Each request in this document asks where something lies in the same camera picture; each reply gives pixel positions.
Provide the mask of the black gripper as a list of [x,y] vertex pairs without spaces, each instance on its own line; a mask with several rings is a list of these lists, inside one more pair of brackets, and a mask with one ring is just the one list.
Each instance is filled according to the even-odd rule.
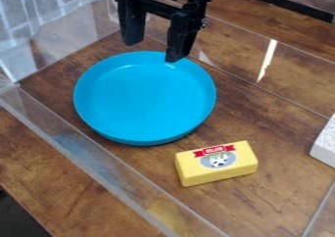
[[125,44],[133,46],[143,41],[147,13],[151,13],[170,19],[166,61],[174,63],[185,58],[190,54],[198,31],[206,26],[207,3],[213,0],[186,0],[182,8],[157,0],[115,1]]

